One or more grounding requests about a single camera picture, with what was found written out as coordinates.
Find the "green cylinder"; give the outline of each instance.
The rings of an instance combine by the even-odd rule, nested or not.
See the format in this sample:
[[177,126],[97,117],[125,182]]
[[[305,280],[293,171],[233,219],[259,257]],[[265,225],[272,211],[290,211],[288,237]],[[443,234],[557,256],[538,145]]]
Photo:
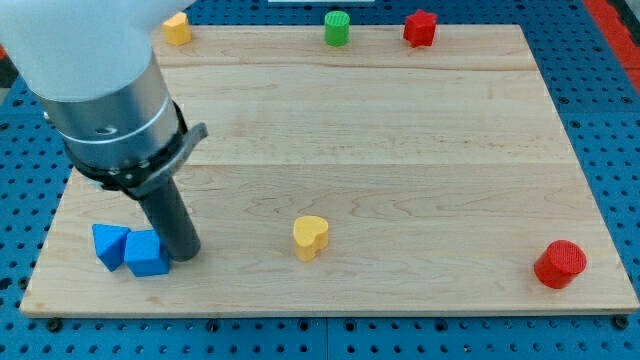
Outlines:
[[331,11],[324,16],[324,40],[331,46],[343,46],[349,42],[349,14]]

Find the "blue block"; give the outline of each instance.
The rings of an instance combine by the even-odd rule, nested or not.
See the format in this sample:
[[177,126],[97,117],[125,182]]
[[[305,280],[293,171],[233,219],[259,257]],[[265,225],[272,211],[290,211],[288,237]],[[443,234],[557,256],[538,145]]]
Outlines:
[[124,244],[131,229],[124,226],[94,224],[92,230],[96,255],[109,271],[114,271],[124,260]]
[[134,231],[127,235],[124,262],[136,277],[169,273],[169,253],[153,230]]

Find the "wooden board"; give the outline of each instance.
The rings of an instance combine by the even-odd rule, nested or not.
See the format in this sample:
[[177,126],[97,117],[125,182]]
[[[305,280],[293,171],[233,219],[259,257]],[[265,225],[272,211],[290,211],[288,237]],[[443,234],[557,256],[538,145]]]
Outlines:
[[[107,272],[93,223],[137,205],[69,181],[22,302],[28,316],[484,316],[625,313],[638,300],[517,26],[197,27],[154,38],[167,83],[210,136],[176,176],[202,252],[167,276]],[[314,261],[298,216],[330,223]],[[589,258],[562,291],[533,262],[556,239]]]

